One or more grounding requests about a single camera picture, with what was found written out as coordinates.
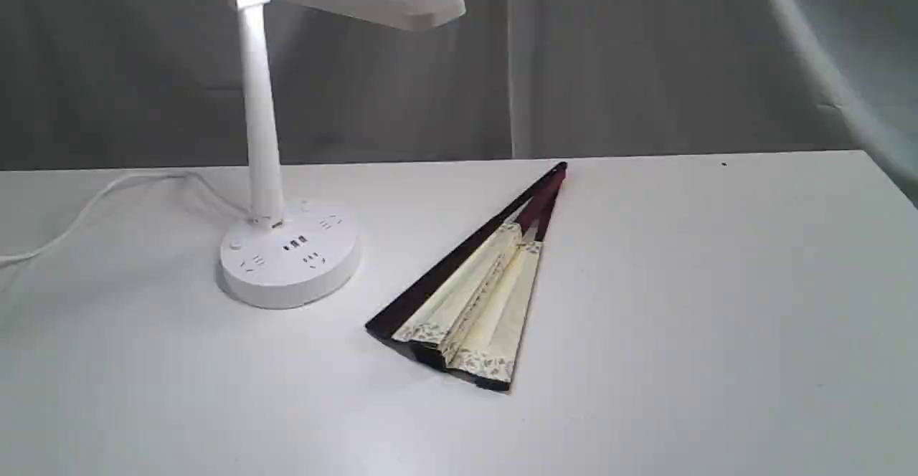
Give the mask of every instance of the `background wall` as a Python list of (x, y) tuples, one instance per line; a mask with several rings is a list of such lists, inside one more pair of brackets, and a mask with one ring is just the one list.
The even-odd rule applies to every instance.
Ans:
[[(226, 0), (0, 0), (0, 168), (245, 163)], [(851, 146), (767, 0), (466, 0), (422, 34), (267, 6), (285, 163)]]

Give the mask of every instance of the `table surface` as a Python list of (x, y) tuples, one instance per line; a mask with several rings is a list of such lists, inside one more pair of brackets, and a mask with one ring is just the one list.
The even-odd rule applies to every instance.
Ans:
[[(220, 289), (237, 215), (199, 182), (116, 191), (0, 270), (0, 472), (918, 472), (918, 211), (865, 153), (571, 161), (510, 394), (364, 332), (551, 165), (288, 166), (364, 260), (282, 312)], [(244, 201), (245, 169), (202, 172)], [(115, 175), (0, 174), (4, 251)]]

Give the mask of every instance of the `round lamp base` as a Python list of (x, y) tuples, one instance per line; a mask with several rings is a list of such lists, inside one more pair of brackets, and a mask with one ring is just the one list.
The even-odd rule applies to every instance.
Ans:
[(357, 228), (342, 209), (312, 199), (286, 202), (285, 209), (276, 227), (243, 221), (223, 238), (223, 275), (244, 303), (302, 306), (337, 290), (360, 265)]

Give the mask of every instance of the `desk lamp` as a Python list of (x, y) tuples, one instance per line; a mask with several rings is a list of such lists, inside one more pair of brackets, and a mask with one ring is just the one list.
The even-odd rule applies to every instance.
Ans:
[[(233, 0), (239, 16), (250, 212), (220, 245), (230, 291), (257, 307), (301, 306), (337, 290), (360, 264), (354, 222), (335, 204), (285, 201), (262, 7)], [(430, 29), (465, 14), (463, 0), (285, 0), (407, 31)]]

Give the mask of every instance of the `power cord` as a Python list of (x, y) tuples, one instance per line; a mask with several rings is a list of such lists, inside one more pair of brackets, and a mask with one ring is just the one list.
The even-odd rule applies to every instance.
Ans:
[(236, 204), (235, 202), (230, 201), (229, 199), (224, 197), (223, 195), (220, 195), (219, 192), (216, 189), (214, 189), (213, 186), (210, 185), (210, 182), (208, 182), (207, 179), (203, 177), (203, 175), (201, 175), (200, 173), (197, 173), (196, 171), (127, 173), (125, 175), (119, 176), (118, 178), (115, 178), (114, 180), (106, 184), (104, 188), (99, 189), (99, 192), (95, 193), (95, 195), (91, 199), (89, 199), (89, 201), (86, 202), (85, 205), (82, 206), (82, 209), (80, 209), (80, 213), (76, 215), (76, 218), (74, 218), (73, 221), (70, 222), (70, 225), (68, 225), (66, 230), (60, 235), (58, 235), (58, 237), (55, 237), (54, 239), (48, 241), (48, 243), (43, 244), (41, 247), (36, 248), (35, 250), (32, 250), (32, 251), (23, 252), (22, 254), (8, 254), (7, 256), (0, 256), (0, 268), (7, 267), (14, 263), (19, 263), (21, 261), (31, 260), (33, 257), (39, 256), (40, 254), (43, 254), (46, 251), (49, 251), (52, 248), (55, 248), (57, 244), (65, 240), (73, 232), (73, 230), (75, 230), (76, 227), (78, 227), (79, 224), (81, 224), (83, 219), (85, 219), (85, 217), (89, 214), (89, 211), (91, 211), (92, 207), (95, 206), (102, 199), (102, 197), (104, 197), (106, 194), (111, 192), (112, 189), (117, 188), (117, 186), (121, 185), (122, 183), (128, 180), (131, 180), (131, 179), (187, 179), (187, 178), (194, 178), (194, 179), (200, 180), (201, 183), (204, 184), (204, 186), (206, 186), (206, 188), (209, 189), (210, 192), (214, 194), (214, 196), (216, 196), (218, 199), (220, 199), (220, 201), (223, 202), (223, 204), (226, 204), (229, 207), (232, 207), (233, 209), (238, 209), (238, 211), (248, 212), (246, 208), (243, 208), (239, 204)]

